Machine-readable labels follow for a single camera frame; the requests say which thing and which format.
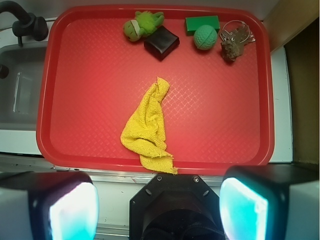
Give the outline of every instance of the yellow towel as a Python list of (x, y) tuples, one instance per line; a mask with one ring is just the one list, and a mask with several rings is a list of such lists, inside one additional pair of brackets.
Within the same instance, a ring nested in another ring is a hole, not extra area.
[(140, 155), (146, 169), (177, 174), (173, 156), (166, 152), (165, 120), (161, 102), (169, 90), (169, 83), (157, 77), (143, 96), (138, 108), (130, 117), (121, 134), (121, 143)]

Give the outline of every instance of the sink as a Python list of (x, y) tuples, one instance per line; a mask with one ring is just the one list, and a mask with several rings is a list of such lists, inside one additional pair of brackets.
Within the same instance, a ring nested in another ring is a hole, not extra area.
[(9, 69), (0, 79), (0, 129), (35, 131), (47, 42), (0, 48), (0, 64)]

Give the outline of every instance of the red tray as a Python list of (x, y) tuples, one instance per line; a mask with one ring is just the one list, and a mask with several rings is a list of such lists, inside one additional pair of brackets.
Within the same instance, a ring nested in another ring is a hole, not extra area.
[[(143, 40), (129, 42), (124, 22), (135, 11), (164, 12), (164, 26), (180, 45), (163, 61)], [(217, 15), (221, 28), (247, 23), (256, 42), (233, 64), (221, 58), (221, 40), (197, 50), (185, 18)], [(246, 11), (184, 6), (74, 7), (55, 21), (42, 79), (36, 139), (57, 166), (149, 172), (120, 135), (144, 93), (157, 80), (171, 87), (163, 100), (167, 151), (180, 174), (223, 175), (235, 164), (261, 165), (274, 149), (274, 111), (267, 32)]]

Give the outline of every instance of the faucet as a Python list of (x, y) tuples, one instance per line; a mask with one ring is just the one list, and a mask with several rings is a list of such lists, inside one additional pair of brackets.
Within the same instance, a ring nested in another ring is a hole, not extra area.
[(32, 36), (36, 41), (44, 40), (49, 33), (46, 20), (42, 16), (35, 16), (33, 13), (27, 13), (18, 3), (14, 1), (0, 2), (0, 14), (9, 12), (13, 14), (18, 21), (12, 25), (12, 31), (18, 37), (18, 45), (23, 46), (22, 36)]

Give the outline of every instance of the dark brown block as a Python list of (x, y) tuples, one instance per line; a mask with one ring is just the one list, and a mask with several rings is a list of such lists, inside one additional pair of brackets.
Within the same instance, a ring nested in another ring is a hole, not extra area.
[(144, 40), (144, 47), (160, 61), (169, 55), (180, 44), (179, 37), (164, 26), (160, 26)]

